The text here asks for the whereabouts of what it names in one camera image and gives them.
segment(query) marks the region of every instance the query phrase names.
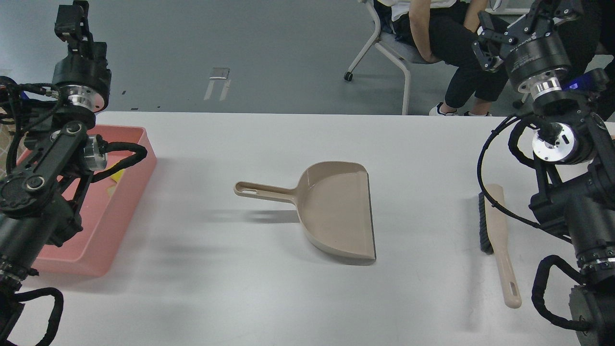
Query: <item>black cable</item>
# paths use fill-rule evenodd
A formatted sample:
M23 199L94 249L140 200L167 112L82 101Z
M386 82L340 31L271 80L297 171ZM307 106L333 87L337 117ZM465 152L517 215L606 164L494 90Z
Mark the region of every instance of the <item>black cable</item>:
M586 332L591 329L591 323L586 321L570 321L563 317L554 315L547 309L544 303L544 292L547 289L550 269L554 265L563 271L564 274L568 275L572 280L575 280L578 284L585 284L585 279L583 276L561 257L557 255L547 256L540 262L538 269L536 270L534 286L532 287L532 303L534 303L534 308L536 308L536 311L538 311L538 313L547 321L560 328Z
M9 145L9 150L7 151L7 154L6 154L7 156L6 157L6 174L10 174L15 168L15 166L17 165L17 151L19 149L19 143L21 142L22 137L23 137L22 129L21 129L22 123L21 123L19 114L17 114L17 112L15 111L15 105L13 104L13 98L12 98L12 92L13 92L12 88L9 88L7 86L10 112L13 116L13 121L15 123L15 134L13 135L13 139L11 140L10 145Z
M46 115L44 115L43 117L39 118L37 121L33 122L32 124L29 124L28 126L24 127L23 133L32 130L32 128L34 126L37 126L38 124L40 124L43 121L47 120L50 116L54 115L55 112L63 105L63 102L64 102L64 93L55 84L51 84L51 83L34 83L34 84L29 84L29 85L37 86L37 87L48 87L50 89L55 90L58 93L58 100L55 102L54 106L51 108L51 110L49 110L47 112Z
M510 137L508 139L508 150L521 164L534 169L534 159L525 156L525 154L519 149L519 138L523 134L523 131L525 131L525 128L531 123L532 121L530 117L525 117L521 119L517 125L515 125L510 132Z
M92 182L93 183L99 182L121 171L122 169L133 166L134 164L144 159L145 156L147 156L148 154L148 150L144 146L135 144L135 143L111 142L111 143L107 143L105 146L106 153L110 153L112 151L125 151L125 150L132 151L134 154L128 156L127 158L121 159L113 167L107 169L106 171L102 171L102 172L94 174L94 177L92 178Z
M540 226L540 223L537 222L533 222L531 220L528 220L526 218L520 217L519 215L513 213L512 211L506 209L506 207L504 207L502 204L499 204L498 201L496 201L490 194L489 192L486 190L485 188L485 184L483 183L483 159L485 157L485 153L487 151L487 149L489 148L489 145L491 145L491 143L493 142L493 140L507 127L509 127L510 125L516 123L517 121L523 119L524 116L517 116L517 115L510 115L508 117L506 117L506 119L504 119L500 125L498 125L494 130L491 131L491 134L489 135L489 137L487 138L487 141L485 142L485 144L483 145L483 149L480 152L480 155L478 156L478 164L477 164L477 178L478 178L478 185L480 186L480 190L483 192L483 194L485 195L485 197L487 198L487 200L491 203L491 205L493 207L495 207L497 210L501 211L502 213L504 213L505 215L512 217L515 220L519 220L527 225L530 225L534 228L538 228L538 229L542 229Z
M29 292L14 294L14 299L17 302L27 302L29 300L37 299L44 296L52 296L54 298L54 307L51 310L51 314L49 315L49 320L47 322L47 332L45 333L41 341L36 344L36 346L49 346L54 340L58 332L58 327L60 325L62 311L64 310L64 296L62 295L62 292L52 287L40 288ZM7 341L5 345L16 346L9 341Z

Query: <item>brush handle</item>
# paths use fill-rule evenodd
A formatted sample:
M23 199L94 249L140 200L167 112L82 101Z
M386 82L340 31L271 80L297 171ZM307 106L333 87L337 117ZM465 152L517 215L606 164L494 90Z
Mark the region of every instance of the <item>brush handle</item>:
M504 189L497 184L485 185L487 192L500 204L504 205ZM506 215L491 206L485 198L485 217L487 223L487 235L493 247L493 254L496 256L500 284L504 303L509 308L521 307L521 295L517 285L515 272L512 269L510 256L508 254L508 226L506 225Z

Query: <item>white table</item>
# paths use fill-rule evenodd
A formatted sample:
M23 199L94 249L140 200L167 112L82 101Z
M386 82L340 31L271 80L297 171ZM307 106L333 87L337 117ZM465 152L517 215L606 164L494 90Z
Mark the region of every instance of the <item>white table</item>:
M578 345L530 301L539 261L558 254L574 265L572 246L509 219L517 310L504 305L495 258L479 249L476 161L500 121L102 113L101 124L146 128L154 174L107 275L41 273L25 289L64 293L54 345ZM488 152L485 180L533 218L534 173L508 154L507 134ZM239 180L294 187L328 160L369 173L373 265L320 252L291 205L232 192ZM572 286L554 271L554 313L569 318ZM38 341L51 306L28 303L10 339Z

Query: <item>chair wheel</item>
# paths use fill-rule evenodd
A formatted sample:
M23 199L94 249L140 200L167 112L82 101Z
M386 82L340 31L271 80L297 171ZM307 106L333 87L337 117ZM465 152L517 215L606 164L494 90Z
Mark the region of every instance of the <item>chair wheel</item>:
M521 100L516 100L512 102L512 106L515 107L516 109L520 110L521 107L523 106L523 101Z

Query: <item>black bristles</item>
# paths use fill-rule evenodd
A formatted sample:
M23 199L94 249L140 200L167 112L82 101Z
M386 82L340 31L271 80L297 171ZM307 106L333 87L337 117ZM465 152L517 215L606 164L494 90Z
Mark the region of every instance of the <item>black bristles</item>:
M489 240L489 234L487 233L487 216L485 214L485 194L482 192L478 194L478 215L479 215L479 223L478 223L478 234L480 236L480 250L485 254L491 255L493 254L493 247L491 246L491 241Z

